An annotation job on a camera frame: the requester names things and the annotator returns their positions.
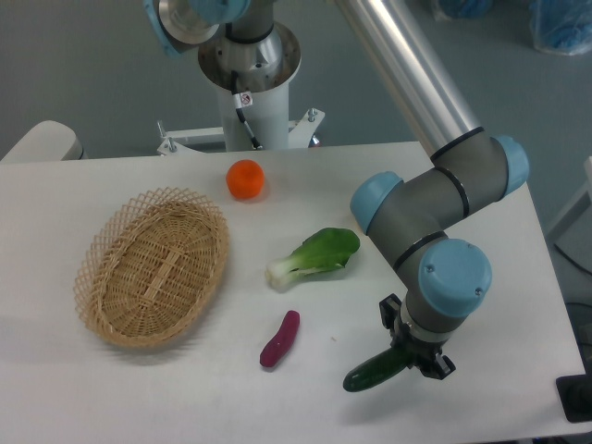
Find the metal bolt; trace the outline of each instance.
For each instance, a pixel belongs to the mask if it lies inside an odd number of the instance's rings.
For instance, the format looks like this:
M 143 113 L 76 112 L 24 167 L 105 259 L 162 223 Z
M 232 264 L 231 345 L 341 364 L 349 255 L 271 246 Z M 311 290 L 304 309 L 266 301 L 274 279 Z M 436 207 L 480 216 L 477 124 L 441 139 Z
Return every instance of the metal bolt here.
M 316 111 L 316 109 L 311 108 L 308 110 L 308 121 L 309 122 L 314 122 L 315 121 L 315 116 L 318 114 L 318 112 Z
M 173 138 L 172 137 L 169 137 L 168 138 L 168 151 L 170 151 L 171 153 L 176 153 L 177 152 L 177 145 L 173 141 Z
M 156 126 L 158 127 L 158 132 L 160 133 L 161 139 L 164 139 L 167 136 L 167 132 L 165 131 L 165 127 L 163 125 L 162 120 L 156 121 Z

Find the white chair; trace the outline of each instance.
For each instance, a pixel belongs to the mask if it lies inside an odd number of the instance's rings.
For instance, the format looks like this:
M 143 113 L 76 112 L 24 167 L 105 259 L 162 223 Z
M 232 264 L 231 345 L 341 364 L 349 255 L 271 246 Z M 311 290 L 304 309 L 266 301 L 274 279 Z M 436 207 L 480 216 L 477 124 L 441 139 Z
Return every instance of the white chair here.
M 549 224 L 547 240 L 555 241 L 564 233 L 590 206 L 592 200 L 592 156 L 584 162 L 587 181 L 563 206 Z

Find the light blue joint cap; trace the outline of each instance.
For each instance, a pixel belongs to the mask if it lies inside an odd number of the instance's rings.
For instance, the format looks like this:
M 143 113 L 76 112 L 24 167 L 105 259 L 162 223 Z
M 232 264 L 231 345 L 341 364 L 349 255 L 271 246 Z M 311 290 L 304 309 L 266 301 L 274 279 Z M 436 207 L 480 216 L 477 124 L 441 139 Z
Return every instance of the light blue joint cap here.
M 156 11 L 154 10 L 154 3 L 153 0 L 144 0 L 144 11 L 146 11 L 146 15 L 150 20 L 150 24 L 152 25 L 152 29 L 158 37 L 158 42 L 160 42 L 165 54 L 169 57 L 179 57 L 180 53 L 177 51 L 170 41 L 168 40 L 167 35 L 163 31 L 162 27 L 160 26 L 160 21 L 158 21 L 158 16 L 156 15 Z
M 494 137 L 499 142 L 508 160 L 508 185 L 503 197 L 518 190 L 528 180 L 530 164 L 526 151 L 520 143 L 510 136 Z
M 403 179 L 395 173 L 386 171 L 368 179 L 353 194 L 350 209 L 364 234 L 368 233 L 370 223 L 380 205 L 389 193 L 402 182 Z
M 491 285 L 491 265 L 485 254 L 460 239 L 438 242 L 419 265 L 419 288 L 442 315 L 465 318 L 474 312 Z
M 189 5 L 210 25 L 218 25 L 240 19 L 251 0 L 189 0 Z

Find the purple sweet potato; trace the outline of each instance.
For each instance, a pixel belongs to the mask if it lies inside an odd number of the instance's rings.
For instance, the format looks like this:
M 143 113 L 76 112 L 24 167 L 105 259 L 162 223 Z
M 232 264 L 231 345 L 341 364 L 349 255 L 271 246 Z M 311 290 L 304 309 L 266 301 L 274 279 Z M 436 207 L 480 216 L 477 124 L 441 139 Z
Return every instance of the purple sweet potato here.
M 265 345 L 261 352 L 259 363 L 263 367 L 271 368 L 276 366 L 279 360 L 288 352 L 294 343 L 299 326 L 299 313 L 294 312 L 293 310 L 287 312 L 276 336 L 267 342 L 267 345 Z

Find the orange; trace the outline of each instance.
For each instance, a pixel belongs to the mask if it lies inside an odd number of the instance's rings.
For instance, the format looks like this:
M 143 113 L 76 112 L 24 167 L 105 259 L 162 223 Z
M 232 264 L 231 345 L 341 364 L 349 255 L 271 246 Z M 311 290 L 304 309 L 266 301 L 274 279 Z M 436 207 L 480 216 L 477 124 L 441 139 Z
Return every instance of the orange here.
M 237 199 L 251 199 L 261 192 L 265 173 L 253 160 L 240 160 L 228 169 L 226 183 L 230 194 Z

